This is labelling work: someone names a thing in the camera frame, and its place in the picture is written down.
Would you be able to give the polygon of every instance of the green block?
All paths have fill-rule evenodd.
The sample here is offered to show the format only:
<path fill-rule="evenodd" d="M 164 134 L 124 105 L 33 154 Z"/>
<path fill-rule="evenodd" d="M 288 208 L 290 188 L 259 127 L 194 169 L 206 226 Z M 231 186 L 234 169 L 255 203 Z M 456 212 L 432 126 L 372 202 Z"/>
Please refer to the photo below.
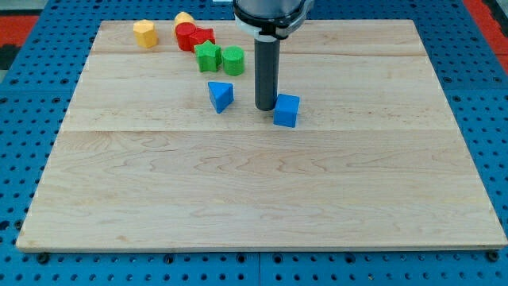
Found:
<path fill-rule="evenodd" d="M 244 50 L 238 46 L 231 46 L 222 52 L 222 62 L 226 75 L 241 75 L 244 73 Z"/>
<path fill-rule="evenodd" d="M 217 72 L 222 62 L 221 46 L 206 41 L 194 46 L 200 72 Z"/>

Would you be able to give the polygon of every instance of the yellow block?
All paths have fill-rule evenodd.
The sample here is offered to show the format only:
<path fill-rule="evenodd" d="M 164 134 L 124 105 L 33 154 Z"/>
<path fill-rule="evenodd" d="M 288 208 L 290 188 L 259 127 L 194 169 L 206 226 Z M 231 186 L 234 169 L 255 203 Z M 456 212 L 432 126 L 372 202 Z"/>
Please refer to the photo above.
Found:
<path fill-rule="evenodd" d="M 180 12 L 175 16 L 175 25 L 173 26 L 173 35 L 175 35 L 175 29 L 177 25 L 182 23 L 196 24 L 194 18 L 187 12 Z"/>
<path fill-rule="evenodd" d="M 151 48 L 157 44 L 156 25 L 149 20 L 141 20 L 134 23 L 134 36 L 140 47 Z"/>

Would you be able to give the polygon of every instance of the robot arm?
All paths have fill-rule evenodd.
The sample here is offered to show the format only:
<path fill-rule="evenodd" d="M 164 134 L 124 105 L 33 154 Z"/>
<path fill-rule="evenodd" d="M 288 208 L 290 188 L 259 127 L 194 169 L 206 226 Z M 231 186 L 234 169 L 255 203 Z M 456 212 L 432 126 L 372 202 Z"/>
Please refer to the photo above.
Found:
<path fill-rule="evenodd" d="M 306 19 L 314 0 L 234 0 L 237 25 L 254 37 L 256 107 L 272 110 L 277 100 L 280 41 Z"/>

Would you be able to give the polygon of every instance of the blue perforated panel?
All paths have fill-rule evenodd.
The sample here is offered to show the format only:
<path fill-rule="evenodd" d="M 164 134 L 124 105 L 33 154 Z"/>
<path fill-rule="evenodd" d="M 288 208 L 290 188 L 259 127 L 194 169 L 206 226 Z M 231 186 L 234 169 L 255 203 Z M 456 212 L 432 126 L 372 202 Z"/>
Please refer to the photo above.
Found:
<path fill-rule="evenodd" d="M 209 0 L 50 0 L 0 86 L 0 284 L 508 283 L 508 252 L 23 254 L 14 247 L 101 20 L 232 19 Z M 413 19 L 508 229 L 508 79 L 462 2 L 316 0 L 313 19 Z"/>

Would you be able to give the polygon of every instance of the green cylinder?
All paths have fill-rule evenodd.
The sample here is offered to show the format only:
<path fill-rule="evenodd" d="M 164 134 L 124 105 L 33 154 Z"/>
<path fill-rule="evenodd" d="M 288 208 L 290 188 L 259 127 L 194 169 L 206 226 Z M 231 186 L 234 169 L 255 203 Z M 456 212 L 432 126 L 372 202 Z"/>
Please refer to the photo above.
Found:
<path fill-rule="evenodd" d="M 238 46 L 230 46 L 222 52 L 222 64 L 226 75 L 237 76 L 244 73 L 244 50 Z"/>

